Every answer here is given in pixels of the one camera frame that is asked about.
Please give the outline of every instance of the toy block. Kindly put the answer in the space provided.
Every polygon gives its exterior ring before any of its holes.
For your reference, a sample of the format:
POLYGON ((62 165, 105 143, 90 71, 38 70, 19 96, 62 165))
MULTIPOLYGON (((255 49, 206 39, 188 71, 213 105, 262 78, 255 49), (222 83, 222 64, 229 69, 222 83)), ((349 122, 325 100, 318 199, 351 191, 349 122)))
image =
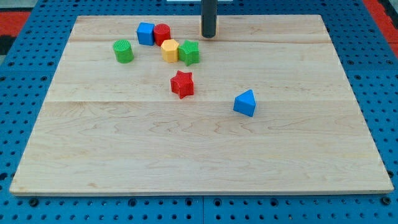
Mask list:
POLYGON ((155 42, 154 37, 155 24, 140 22, 137 29, 138 43, 152 46, 155 42))
POLYGON ((162 46, 162 57, 166 62, 178 62, 178 46, 179 43, 174 39, 163 41, 162 46))
POLYGON ((131 44, 128 40, 115 41, 113 44, 113 51, 116 55, 116 60, 120 63, 129 63, 134 59, 131 44))
POLYGON ((172 92, 179 95, 180 99, 193 95, 192 72, 177 71, 177 74, 170 79, 172 92))
POLYGON ((155 43, 158 46, 163 44, 163 41, 170 40, 170 27, 167 24, 157 24, 154 28, 155 43))
POLYGON ((254 99, 253 91, 248 90, 235 98, 234 110, 253 117, 256 109, 256 101, 254 99))
POLYGON ((186 66, 199 63, 199 43, 186 40, 178 47, 178 57, 186 66))

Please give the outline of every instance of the yellow block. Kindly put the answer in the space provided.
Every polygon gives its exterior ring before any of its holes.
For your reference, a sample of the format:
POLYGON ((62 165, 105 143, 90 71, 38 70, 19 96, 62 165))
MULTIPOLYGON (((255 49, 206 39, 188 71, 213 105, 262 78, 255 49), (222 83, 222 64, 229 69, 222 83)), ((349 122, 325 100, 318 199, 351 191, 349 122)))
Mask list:
POLYGON ((174 39, 163 41, 162 56, 166 62, 178 62, 178 46, 179 43, 174 39))

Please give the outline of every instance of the blue block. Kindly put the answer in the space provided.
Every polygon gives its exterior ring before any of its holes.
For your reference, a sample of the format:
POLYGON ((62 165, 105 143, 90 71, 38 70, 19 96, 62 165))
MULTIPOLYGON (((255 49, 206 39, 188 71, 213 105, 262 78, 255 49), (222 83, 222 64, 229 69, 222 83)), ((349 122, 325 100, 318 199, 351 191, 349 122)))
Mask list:
POLYGON ((137 29, 138 43, 152 46, 155 42, 154 37, 155 24, 140 22, 137 29))
POLYGON ((256 101, 252 90, 245 91, 235 98, 235 111, 253 117, 254 109, 256 109, 256 101))

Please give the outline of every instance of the black cylinder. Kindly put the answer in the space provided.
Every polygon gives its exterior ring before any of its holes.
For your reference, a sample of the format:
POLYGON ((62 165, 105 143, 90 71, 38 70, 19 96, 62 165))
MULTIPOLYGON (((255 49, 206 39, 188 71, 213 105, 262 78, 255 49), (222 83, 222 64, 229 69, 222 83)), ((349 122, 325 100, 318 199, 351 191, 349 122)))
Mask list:
POLYGON ((201 35, 212 38, 216 35, 217 0, 201 0, 201 35))

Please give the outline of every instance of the blue pegboard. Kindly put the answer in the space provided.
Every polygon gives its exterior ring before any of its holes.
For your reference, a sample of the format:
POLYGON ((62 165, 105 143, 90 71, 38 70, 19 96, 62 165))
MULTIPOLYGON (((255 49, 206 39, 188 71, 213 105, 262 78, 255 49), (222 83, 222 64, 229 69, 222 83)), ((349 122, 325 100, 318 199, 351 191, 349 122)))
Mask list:
MULTIPOLYGON (((234 0, 219 14, 320 14, 397 185, 398 61, 359 0, 234 0)), ((14 197, 9 185, 78 15, 199 15, 165 0, 39 0, 0 67, 0 223, 398 223, 388 195, 14 197)))

